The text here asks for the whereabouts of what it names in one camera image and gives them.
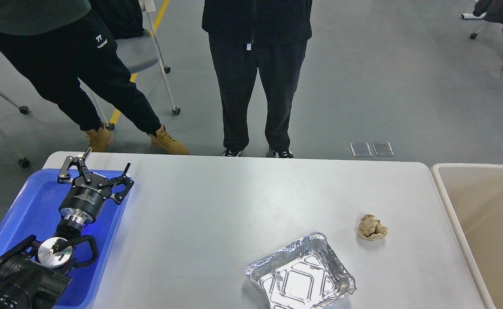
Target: crumpled brown paper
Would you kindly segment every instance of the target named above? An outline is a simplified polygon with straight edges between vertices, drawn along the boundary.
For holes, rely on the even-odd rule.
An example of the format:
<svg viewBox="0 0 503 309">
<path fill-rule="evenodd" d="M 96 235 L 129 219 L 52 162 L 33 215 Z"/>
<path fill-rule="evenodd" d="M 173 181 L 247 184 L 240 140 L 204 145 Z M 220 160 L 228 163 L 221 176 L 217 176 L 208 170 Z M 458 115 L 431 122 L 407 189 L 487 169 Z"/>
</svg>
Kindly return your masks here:
<svg viewBox="0 0 503 309">
<path fill-rule="evenodd" d="M 387 236 L 387 227 L 383 226 L 375 215 L 366 214 L 360 220 L 358 235 L 367 240 L 382 239 Z"/>
</svg>

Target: blue tray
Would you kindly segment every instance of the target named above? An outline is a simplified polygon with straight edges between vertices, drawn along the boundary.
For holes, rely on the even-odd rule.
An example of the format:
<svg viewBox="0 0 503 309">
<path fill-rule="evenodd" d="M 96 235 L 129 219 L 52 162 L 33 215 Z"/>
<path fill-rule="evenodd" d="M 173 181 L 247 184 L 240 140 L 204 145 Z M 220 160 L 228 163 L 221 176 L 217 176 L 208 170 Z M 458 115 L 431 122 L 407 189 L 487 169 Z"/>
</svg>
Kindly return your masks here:
<svg viewBox="0 0 503 309">
<path fill-rule="evenodd" d="M 70 184 L 58 184 L 59 170 L 39 170 L 26 180 L 11 208 L 0 224 L 0 256 L 30 234 L 43 241 L 53 236 L 60 219 L 58 207 L 64 200 Z M 107 178 L 120 176 L 121 171 L 92 171 Z M 72 278 L 55 308 L 83 309 L 97 293 L 108 251 L 116 236 L 116 230 L 125 209 L 127 198 L 121 205 L 106 201 L 95 223 L 86 227 L 82 234 L 93 235 L 97 240 L 99 258 L 92 265 L 75 268 L 68 275 Z M 79 245 L 74 257 L 86 261 L 92 256 L 87 244 Z"/>
</svg>

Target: foil container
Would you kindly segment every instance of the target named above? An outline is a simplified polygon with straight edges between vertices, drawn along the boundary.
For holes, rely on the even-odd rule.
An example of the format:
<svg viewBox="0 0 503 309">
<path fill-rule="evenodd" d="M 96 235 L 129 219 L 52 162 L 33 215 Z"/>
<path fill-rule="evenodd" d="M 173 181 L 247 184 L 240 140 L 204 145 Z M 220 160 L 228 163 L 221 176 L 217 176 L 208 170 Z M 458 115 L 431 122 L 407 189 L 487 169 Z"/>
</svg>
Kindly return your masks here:
<svg viewBox="0 0 503 309">
<path fill-rule="evenodd" d="M 322 308 L 356 290 L 354 277 L 320 232 L 249 264 L 245 275 L 266 296 L 270 309 Z"/>
</svg>

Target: yellow floor line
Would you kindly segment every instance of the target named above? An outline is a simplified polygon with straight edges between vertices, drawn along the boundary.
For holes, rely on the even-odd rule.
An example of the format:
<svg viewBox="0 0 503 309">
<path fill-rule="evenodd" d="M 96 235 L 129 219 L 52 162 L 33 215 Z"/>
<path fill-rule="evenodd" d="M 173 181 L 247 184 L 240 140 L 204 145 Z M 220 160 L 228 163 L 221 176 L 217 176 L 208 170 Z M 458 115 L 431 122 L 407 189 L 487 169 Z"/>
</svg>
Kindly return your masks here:
<svg viewBox="0 0 503 309">
<path fill-rule="evenodd" d="M 168 4 L 169 4 L 169 0 L 163 1 L 162 8 L 159 10 L 158 17 L 155 19 L 155 22 L 154 22 L 154 29 L 158 29 L 159 23 L 161 23 L 161 21 L 162 21 L 163 14 L 165 13 L 165 10 L 167 9 Z M 139 75 L 139 73 L 131 74 L 130 81 L 135 82 L 135 80 L 137 79 L 137 75 Z M 118 122 L 119 116 L 121 114 L 122 113 L 120 111 L 118 111 L 118 109 L 115 109 L 114 113 L 112 114 L 112 117 L 110 118 L 110 123 L 116 124 Z"/>
</svg>

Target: gray floor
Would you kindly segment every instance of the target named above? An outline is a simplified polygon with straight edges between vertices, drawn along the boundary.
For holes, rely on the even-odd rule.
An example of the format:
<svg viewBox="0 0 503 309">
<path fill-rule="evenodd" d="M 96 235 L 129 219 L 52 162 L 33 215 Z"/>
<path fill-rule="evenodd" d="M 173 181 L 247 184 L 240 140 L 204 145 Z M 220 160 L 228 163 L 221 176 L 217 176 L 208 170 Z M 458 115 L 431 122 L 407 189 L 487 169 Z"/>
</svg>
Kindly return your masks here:
<svg viewBox="0 0 503 309">
<path fill-rule="evenodd" d="M 155 2 L 159 8 L 163 0 Z M 470 40 L 480 22 L 461 20 L 460 14 L 473 6 L 473 0 L 315 0 L 314 34 L 291 116 L 295 156 L 503 164 L 503 34 L 501 25 L 490 24 Z M 181 114 L 171 115 L 159 71 L 139 74 L 137 85 L 193 155 L 218 156 L 222 117 L 207 34 L 200 28 L 202 8 L 195 0 L 171 1 L 159 26 Z M 256 85 L 244 154 L 264 157 L 266 103 Z M 51 153 L 83 151 L 86 139 L 1 54 L 0 90 L 31 109 L 21 115 L 0 98 L 2 128 L 31 161 L 20 168 L 0 138 L 1 221 L 25 179 Z M 161 153 L 123 117 L 115 134 L 110 152 Z M 349 147 L 355 141 L 388 141 L 396 155 L 355 158 Z"/>
</svg>

